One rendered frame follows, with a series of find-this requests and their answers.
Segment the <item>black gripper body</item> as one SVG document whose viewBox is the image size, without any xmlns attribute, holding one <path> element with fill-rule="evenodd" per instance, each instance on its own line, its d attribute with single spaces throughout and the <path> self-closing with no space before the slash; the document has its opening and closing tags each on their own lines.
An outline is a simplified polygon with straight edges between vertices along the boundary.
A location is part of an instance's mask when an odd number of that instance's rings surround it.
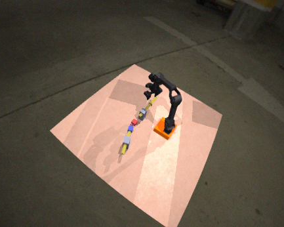
<svg viewBox="0 0 284 227">
<path fill-rule="evenodd" d="M 149 98 L 152 94 L 155 94 L 155 93 L 158 93 L 158 92 L 163 92 L 163 89 L 159 86 L 158 88 L 155 88 L 153 85 L 152 85 L 152 88 L 151 88 L 151 92 L 149 91 L 145 91 L 144 92 L 144 95 Z"/>
</svg>

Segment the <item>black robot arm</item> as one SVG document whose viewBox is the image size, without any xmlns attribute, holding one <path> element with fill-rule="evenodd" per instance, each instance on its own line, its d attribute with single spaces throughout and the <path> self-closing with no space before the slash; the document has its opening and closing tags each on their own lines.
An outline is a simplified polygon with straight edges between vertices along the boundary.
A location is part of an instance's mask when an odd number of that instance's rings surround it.
<svg viewBox="0 0 284 227">
<path fill-rule="evenodd" d="M 176 85 L 173 85 L 171 82 L 169 82 L 168 80 L 166 80 L 164 78 L 164 75 L 162 73 L 151 73 L 148 78 L 150 79 L 150 81 L 153 83 L 146 83 L 146 87 L 147 88 L 152 88 L 152 85 L 155 88 L 158 88 L 160 85 L 164 85 L 168 90 L 169 90 L 169 98 L 170 98 L 170 103 L 171 103 L 171 109 L 169 112 L 169 116 L 165 118 L 165 128 L 164 128 L 164 133 L 166 133 L 167 135 L 170 135 L 170 133 L 172 132 L 172 129 L 175 128 L 175 124 L 174 124 L 174 115 L 176 113 L 176 109 L 178 107 L 178 105 L 181 103 L 182 101 L 182 95 L 180 93 L 180 91 L 176 88 Z M 174 91 L 177 95 L 172 96 L 172 91 Z"/>
</svg>

